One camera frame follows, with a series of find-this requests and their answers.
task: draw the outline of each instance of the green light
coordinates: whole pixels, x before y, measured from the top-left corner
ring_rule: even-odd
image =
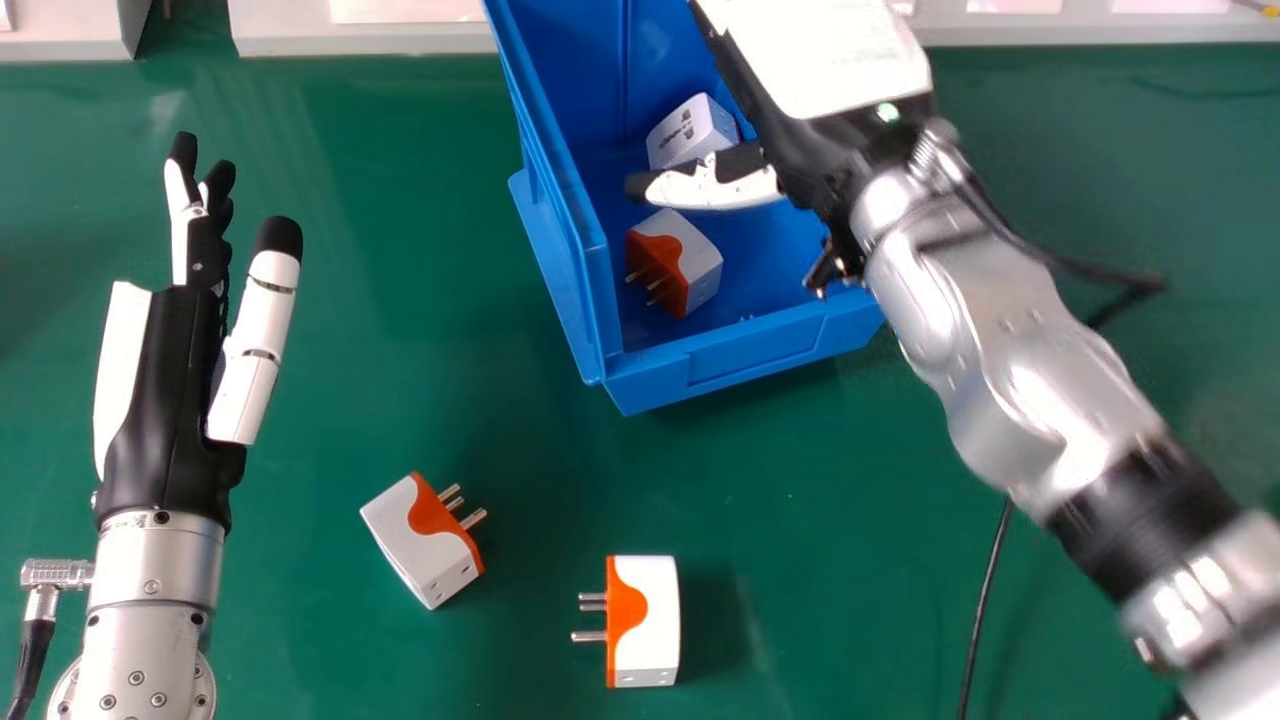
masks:
[[[881,102],[876,106],[876,117],[883,123],[896,123],[902,115],[897,111],[897,105],[892,102]]]

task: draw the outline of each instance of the robotic hand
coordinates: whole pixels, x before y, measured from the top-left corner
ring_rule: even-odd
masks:
[[[928,59],[883,0],[690,0],[756,141],[628,178],[673,208],[782,196],[829,228],[805,278],[863,283],[942,400],[961,459],[1059,538],[1142,660],[1183,674],[1175,716],[1280,708],[1280,527],[1170,436],[1064,306],[936,115]]]
[[[293,314],[302,231],[270,218],[257,234],[244,295],[227,334],[236,168],[196,182],[196,137],[179,133],[164,165],[173,284],[116,282],[93,397],[92,496],[97,556],[29,560],[18,687],[26,714],[52,635],[58,593],[88,588],[83,653],[54,688],[49,720],[209,719],[204,657],[230,530],[228,496],[244,474],[275,386]]]

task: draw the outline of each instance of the green table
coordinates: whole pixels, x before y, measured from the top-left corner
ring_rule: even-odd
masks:
[[[951,50],[934,67],[1029,236],[1171,273],[1111,340],[1187,445],[1276,509],[1276,47]],[[520,152],[497,59],[239,61],[216,13],[152,22],[132,65],[0,69],[0,577],[92,552],[109,286],[166,282],[160,163],[182,128],[206,161],[239,164],[233,277],[268,214],[308,243],[233,496],[219,717],[954,712],[998,497],[891,337],[623,419],[579,380],[507,195]],[[490,511],[489,573],[434,614],[357,514],[415,468]],[[680,560],[671,691],[607,692],[600,648],[568,642],[589,620],[575,593],[600,588],[612,552]],[[22,603],[0,584],[0,680]],[[65,601],[46,691],[82,612]],[[972,716],[1152,717],[1167,697],[1102,596],[1019,520]]]

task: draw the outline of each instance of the blue plastic bin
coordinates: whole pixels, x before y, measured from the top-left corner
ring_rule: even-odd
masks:
[[[724,256],[719,293],[685,320],[622,282],[623,245],[655,210],[623,193],[645,135],[710,92],[753,136],[685,0],[485,0],[520,126],[511,178],[579,373],[625,415],[867,345],[883,316],[860,288],[801,287],[826,236],[778,202],[689,214]]]

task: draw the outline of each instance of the orange and white plug adapter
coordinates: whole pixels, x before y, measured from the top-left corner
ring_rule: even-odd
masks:
[[[435,610],[484,574],[480,551],[467,530],[484,520],[481,507],[458,520],[462,488],[436,495],[417,473],[360,509],[383,555],[428,610]]]
[[[724,258],[707,236],[680,213],[663,209],[627,233],[627,284],[641,282],[649,305],[678,319],[719,292]]]
[[[603,642],[609,688],[664,688],[680,670],[680,583],[669,555],[611,555],[604,592],[579,593],[584,612],[604,612],[604,630],[573,642]]]

